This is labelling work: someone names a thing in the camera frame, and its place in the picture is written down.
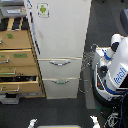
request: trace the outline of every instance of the wooden cabinet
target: wooden cabinet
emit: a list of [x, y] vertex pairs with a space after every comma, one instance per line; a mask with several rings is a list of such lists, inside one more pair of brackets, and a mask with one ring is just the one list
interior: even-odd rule
[[45, 96], [40, 70], [29, 30], [11, 30], [8, 20], [6, 31], [0, 31], [0, 94]]

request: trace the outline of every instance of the open drawer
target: open drawer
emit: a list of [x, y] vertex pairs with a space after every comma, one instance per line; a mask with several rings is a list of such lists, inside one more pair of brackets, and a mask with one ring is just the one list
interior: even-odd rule
[[31, 49], [0, 50], [0, 66], [35, 65]]
[[24, 92], [39, 92], [39, 82], [38, 77], [26, 77], [26, 80], [19, 79], [13, 80], [13, 78], [8, 78], [7, 82], [0, 82], [0, 93], [24, 93]]
[[0, 77], [14, 77], [14, 76], [35, 76], [38, 75], [37, 66], [9, 66], [0, 67]]
[[0, 32], [0, 49], [31, 48], [28, 31]]

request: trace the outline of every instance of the white refrigerator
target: white refrigerator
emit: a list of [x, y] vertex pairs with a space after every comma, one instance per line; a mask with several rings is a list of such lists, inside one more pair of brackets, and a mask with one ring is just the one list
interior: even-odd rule
[[76, 98], [91, 0], [24, 0], [47, 99]]

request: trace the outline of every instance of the cabinet drawer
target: cabinet drawer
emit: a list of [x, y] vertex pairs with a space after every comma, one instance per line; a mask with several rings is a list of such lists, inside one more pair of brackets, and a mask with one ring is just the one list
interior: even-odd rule
[[47, 99], [76, 98], [79, 79], [43, 80]]
[[25, 82], [0, 82], [0, 93], [39, 92], [38, 78]]
[[1, 66], [34, 65], [31, 49], [27, 50], [0, 50]]
[[0, 77], [11, 76], [35, 76], [38, 75], [36, 65], [32, 66], [16, 66], [16, 67], [0, 67]]
[[25, 30], [0, 32], [0, 40], [0, 49], [31, 48], [28, 32]]
[[82, 59], [38, 61], [42, 78], [79, 77]]

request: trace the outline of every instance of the sticker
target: sticker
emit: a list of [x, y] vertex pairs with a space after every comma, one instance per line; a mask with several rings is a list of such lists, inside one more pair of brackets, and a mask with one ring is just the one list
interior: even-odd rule
[[8, 68], [9, 70], [13, 69], [13, 68]]
[[37, 4], [37, 10], [39, 17], [49, 17], [48, 4]]
[[5, 58], [6, 56], [5, 55], [1, 55], [1, 58]]
[[13, 54], [14, 58], [28, 58], [26, 53]]
[[7, 34], [9, 39], [13, 39], [13, 35], [12, 34]]

